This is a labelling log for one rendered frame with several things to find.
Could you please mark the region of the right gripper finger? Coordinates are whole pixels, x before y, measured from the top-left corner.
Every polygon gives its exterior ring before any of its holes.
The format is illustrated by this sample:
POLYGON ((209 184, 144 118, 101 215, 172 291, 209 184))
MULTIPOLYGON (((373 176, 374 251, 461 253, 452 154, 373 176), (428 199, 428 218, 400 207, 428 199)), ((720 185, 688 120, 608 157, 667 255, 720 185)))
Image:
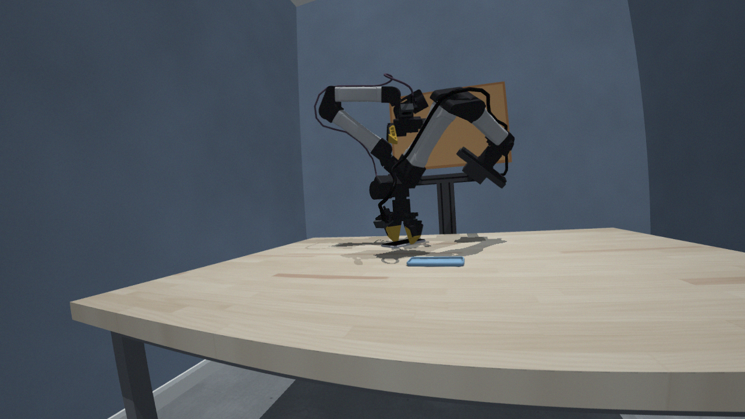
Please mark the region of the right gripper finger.
POLYGON ((396 130, 394 126, 389 127, 388 143, 398 145, 396 130))

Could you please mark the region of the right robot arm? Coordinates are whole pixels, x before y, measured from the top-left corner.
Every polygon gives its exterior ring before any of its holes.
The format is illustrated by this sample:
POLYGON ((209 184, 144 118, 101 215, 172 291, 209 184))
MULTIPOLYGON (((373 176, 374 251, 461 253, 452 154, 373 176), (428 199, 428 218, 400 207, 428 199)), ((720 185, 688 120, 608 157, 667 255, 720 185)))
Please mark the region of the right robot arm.
POLYGON ((379 159, 384 169, 389 172, 392 165, 398 161, 391 155, 393 147, 389 145, 388 141, 376 136, 349 116, 341 106, 341 102, 390 103, 391 106, 394 106, 395 117, 399 114, 399 119, 404 119, 411 118, 413 113, 416 114, 428 107, 421 90, 413 92, 413 96, 414 99, 411 94, 401 99, 400 90, 394 87, 327 87, 324 98, 320 103, 319 114, 320 117, 330 123, 335 123, 354 136, 356 140, 361 141, 371 151, 371 154, 379 159), (404 99, 407 99, 407 101, 401 102, 404 99))

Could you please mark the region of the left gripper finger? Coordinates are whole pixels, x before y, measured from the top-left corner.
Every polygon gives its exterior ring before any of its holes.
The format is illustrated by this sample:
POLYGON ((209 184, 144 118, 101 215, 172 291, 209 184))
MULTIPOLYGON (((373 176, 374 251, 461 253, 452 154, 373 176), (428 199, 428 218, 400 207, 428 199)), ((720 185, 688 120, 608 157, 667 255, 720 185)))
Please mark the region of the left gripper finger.
POLYGON ((413 244, 414 242, 416 242, 421 237, 421 235, 413 236, 412 237, 411 231, 408 230, 408 228, 406 226, 405 226, 405 230, 406 230, 406 233, 407 233, 407 236, 408 236, 408 241, 410 242, 410 244, 413 244))
POLYGON ((393 240, 393 242, 399 241, 401 225, 387 226, 385 230, 388 232, 388 237, 393 240))

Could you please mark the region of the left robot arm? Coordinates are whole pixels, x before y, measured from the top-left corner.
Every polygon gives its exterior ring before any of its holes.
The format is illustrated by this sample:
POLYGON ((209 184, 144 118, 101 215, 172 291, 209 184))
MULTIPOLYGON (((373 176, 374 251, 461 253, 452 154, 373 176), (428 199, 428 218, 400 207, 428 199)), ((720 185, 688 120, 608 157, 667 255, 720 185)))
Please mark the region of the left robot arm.
MULTIPOLYGON (((430 96, 434 101, 430 107, 430 111, 437 104, 440 97, 452 92, 452 90, 458 90, 458 88, 462 87, 435 90, 430 96)), ((457 93, 442 100, 440 105, 437 104, 434 110, 428 113, 428 116, 429 114, 430 117, 421 130, 420 135, 418 135, 417 140, 413 143, 406 160, 395 167, 394 174, 396 175, 397 183, 393 194, 389 198, 402 200, 409 197, 409 189, 414 189, 420 182, 421 175, 426 170, 425 165, 437 141, 457 116, 469 121, 469 123, 473 123, 479 131, 486 135, 485 137, 488 143, 486 150, 478 157, 465 147, 461 151, 497 177, 501 182, 506 183, 506 178, 493 169, 493 166, 501 158, 501 155, 508 156, 513 149, 515 138, 490 116, 486 110, 486 104, 481 99, 470 92, 457 93)), ((384 199, 392 185, 393 177, 391 174, 376 176, 370 184, 371 198, 373 200, 384 199)), ((402 211, 390 212, 389 208, 385 206, 383 208, 384 211, 381 211, 382 216, 379 215, 375 218, 374 225, 376 228, 386 228, 386 226, 393 223, 393 214, 402 213, 402 211), (382 220, 382 217, 384 220, 382 220)))

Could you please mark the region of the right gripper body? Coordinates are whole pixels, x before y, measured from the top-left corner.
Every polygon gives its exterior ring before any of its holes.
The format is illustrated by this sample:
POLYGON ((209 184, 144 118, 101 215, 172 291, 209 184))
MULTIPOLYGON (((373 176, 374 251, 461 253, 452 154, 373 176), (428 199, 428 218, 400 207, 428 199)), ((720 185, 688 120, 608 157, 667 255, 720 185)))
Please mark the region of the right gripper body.
POLYGON ((386 140, 388 141, 388 135, 390 134, 389 127, 391 126, 395 127, 397 136, 406 136, 406 133, 418 132, 418 129, 421 129, 421 125, 423 125, 423 123, 425 122, 425 119, 426 118, 421 118, 420 116, 399 119, 399 116, 397 115, 396 119, 393 120, 393 123, 388 123, 388 131, 386 131, 386 140))

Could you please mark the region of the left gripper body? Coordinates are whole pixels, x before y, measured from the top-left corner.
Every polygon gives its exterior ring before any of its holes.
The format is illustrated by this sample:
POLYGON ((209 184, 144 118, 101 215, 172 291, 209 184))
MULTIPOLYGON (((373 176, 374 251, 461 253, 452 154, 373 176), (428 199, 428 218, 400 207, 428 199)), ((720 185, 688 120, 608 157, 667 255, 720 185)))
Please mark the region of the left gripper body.
POLYGON ((416 216, 418 216, 418 212, 410 211, 410 199, 394 200, 393 212, 398 211, 402 211, 402 213, 393 214, 393 223, 388 226, 398 226, 401 225, 403 222, 404 227, 406 226, 408 230, 411 231, 412 237, 421 235, 423 225, 421 224, 421 221, 418 221, 416 218, 416 216))

